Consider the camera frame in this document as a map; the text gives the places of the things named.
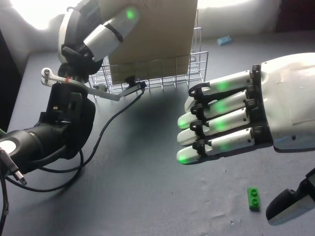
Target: wire basket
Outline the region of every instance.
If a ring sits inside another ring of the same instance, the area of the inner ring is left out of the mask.
[[[198,11],[196,17],[196,24],[198,24]],[[152,88],[162,88],[164,86],[173,85],[175,88],[179,83],[186,83],[187,86],[190,86],[192,81],[200,80],[201,83],[205,81],[207,75],[207,65],[208,65],[208,52],[201,51],[201,38],[202,38],[202,28],[196,27],[194,28],[194,35],[191,47],[191,54],[174,57],[173,59],[176,62],[176,73],[174,76],[161,77],[156,79],[142,80],[147,84],[147,89],[151,91]],[[188,71],[187,73],[178,74],[178,61],[181,61],[181,58],[189,57]],[[157,59],[150,62],[160,63],[161,69],[163,65],[164,59]],[[113,84],[111,74],[111,68],[117,65],[109,65],[108,57],[104,59],[103,65],[101,69],[94,75],[90,76],[89,84],[90,87],[96,85],[106,85],[109,93],[119,93],[125,90],[128,87],[128,84]]]

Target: back of robotic hand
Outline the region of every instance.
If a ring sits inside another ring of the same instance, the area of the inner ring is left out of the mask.
[[[315,53],[290,55],[198,84],[189,90],[183,131],[177,141],[181,164],[217,160],[258,148],[303,152],[315,148]],[[268,206],[276,225],[315,207],[315,169],[297,191],[285,190]]]

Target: cardboard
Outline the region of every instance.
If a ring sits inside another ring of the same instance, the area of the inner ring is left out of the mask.
[[[99,0],[104,21],[135,5],[140,21],[109,56],[114,84],[130,75],[152,79],[186,74],[197,0]]]

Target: wall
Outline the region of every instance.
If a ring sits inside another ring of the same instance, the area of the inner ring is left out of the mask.
[[[280,2],[281,0],[199,0],[199,25],[203,28],[204,38],[271,32]],[[0,1],[0,29],[21,74],[29,53],[57,49],[62,18],[62,15],[56,16],[48,29],[36,29],[11,6],[10,0]]]

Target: gray table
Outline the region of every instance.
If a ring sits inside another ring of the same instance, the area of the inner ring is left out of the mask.
[[[295,53],[315,51],[315,33],[235,37],[210,52],[208,78],[251,69],[252,65]],[[40,83],[42,68],[57,72],[56,53],[30,56],[9,130],[33,126],[45,111],[50,89]],[[314,153],[279,154],[260,149],[201,165],[176,162],[177,118],[184,112],[187,87],[148,91],[106,130],[94,160],[66,191],[32,193],[8,183],[10,214],[4,235],[22,236],[295,236],[313,235],[315,211],[272,227],[265,218],[270,201],[295,189],[315,167]],[[90,155],[100,129],[135,98],[99,99],[92,134],[83,148]],[[64,169],[79,158],[51,165]],[[72,174],[27,174],[30,186],[48,188]],[[259,188],[261,213],[248,209],[246,189]]]

